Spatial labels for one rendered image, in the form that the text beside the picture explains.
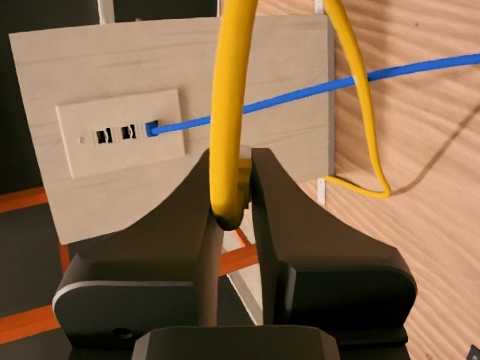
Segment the white wall plate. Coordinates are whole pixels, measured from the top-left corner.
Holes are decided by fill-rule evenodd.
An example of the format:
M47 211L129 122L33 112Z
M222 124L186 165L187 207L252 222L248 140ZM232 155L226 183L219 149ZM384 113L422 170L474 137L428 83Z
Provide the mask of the white wall plate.
M148 138L143 126L153 120L158 127L182 122L177 88L55 107L72 179L186 156L183 130ZM119 126L128 124L132 140L121 141ZM104 128L108 144L97 146L94 130ZM121 127L123 139L130 138L127 128Z

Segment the blue ethernet plug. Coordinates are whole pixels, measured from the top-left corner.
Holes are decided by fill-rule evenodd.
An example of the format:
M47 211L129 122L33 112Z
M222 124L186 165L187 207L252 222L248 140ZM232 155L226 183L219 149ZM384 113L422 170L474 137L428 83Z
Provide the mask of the blue ethernet plug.
M151 130L151 128L153 128L153 127L154 127L154 128L155 128L155 127L158 127L158 125L155 124L154 121L153 121L153 122L147 122L147 123L145 123L146 135L147 135L148 138L149 138L149 137L155 137L155 136L158 135L158 134L153 134L153 133L151 133L150 130Z

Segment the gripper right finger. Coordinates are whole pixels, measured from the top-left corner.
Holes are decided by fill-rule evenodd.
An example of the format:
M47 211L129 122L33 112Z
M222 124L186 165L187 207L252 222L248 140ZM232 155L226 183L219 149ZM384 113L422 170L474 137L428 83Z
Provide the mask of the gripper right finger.
M411 360L415 278L398 248L314 201L270 148L251 148L251 214L263 325L316 327L340 360Z

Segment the yellow ethernet plug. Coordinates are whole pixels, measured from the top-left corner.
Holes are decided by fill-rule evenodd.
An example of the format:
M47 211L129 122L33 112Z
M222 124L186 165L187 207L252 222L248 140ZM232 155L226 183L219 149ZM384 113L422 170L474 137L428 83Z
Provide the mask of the yellow ethernet plug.
M249 210L252 198L251 145L241 145L238 188L246 193L245 210Z

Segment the light wood board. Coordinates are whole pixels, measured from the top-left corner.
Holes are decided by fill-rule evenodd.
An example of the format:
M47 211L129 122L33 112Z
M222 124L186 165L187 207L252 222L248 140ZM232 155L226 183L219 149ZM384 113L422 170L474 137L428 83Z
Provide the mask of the light wood board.
M182 122L213 115L224 22L9 33L60 245L122 230L153 210L212 148L213 123L183 129L184 157L72 179L55 105L177 88ZM244 106L325 83L327 15L256 17ZM241 145L270 148L298 184L328 177L328 92L244 114Z

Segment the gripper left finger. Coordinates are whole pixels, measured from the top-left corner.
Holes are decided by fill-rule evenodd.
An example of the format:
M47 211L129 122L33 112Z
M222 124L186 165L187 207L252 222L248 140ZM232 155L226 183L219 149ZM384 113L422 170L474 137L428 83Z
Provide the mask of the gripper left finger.
M158 206L74 256L52 304L68 360L132 360L153 329L216 326L223 238L207 148Z

